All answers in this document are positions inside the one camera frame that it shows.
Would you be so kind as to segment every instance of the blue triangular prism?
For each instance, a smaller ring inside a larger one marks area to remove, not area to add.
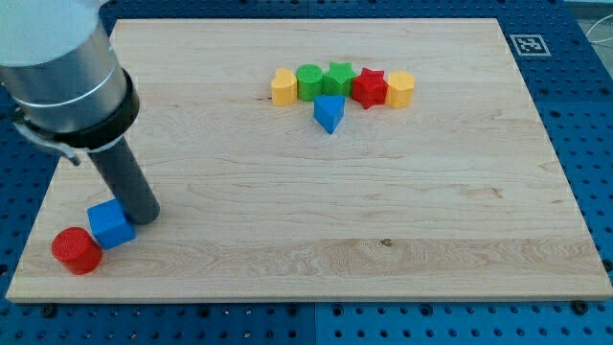
[[[343,119],[345,96],[315,97],[315,120],[332,134]]]

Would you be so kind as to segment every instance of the yellow block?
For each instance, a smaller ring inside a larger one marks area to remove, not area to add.
[[[277,69],[275,79],[270,82],[270,88],[274,105],[290,105],[298,99],[298,80],[294,72],[286,68]]]
[[[406,71],[397,71],[389,74],[387,79],[387,95],[385,103],[394,109],[408,106],[413,98],[415,77]]]

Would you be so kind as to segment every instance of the red star block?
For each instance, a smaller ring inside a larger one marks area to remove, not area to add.
[[[362,74],[353,79],[352,99],[368,109],[376,104],[385,104],[387,82],[383,79],[384,71],[372,71],[362,68]]]

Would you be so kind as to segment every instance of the blue block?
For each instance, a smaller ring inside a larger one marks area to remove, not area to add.
[[[315,97],[315,120],[326,132],[332,134],[343,119],[345,96]]]
[[[134,227],[125,218],[117,199],[103,202],[87,210],[92,234],[104,249],[116,247],[136,238]]]

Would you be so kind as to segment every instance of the green block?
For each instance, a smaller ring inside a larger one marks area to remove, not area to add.
[[[298,99],[307,102],[315,101],[315,97],[321,96],[323,87],[324,71],[314,64],[306,64],[296,70],[298,80]]]
[[[351,96],[355,76],[351,62],[331,62],[324,75],[324,95]]]

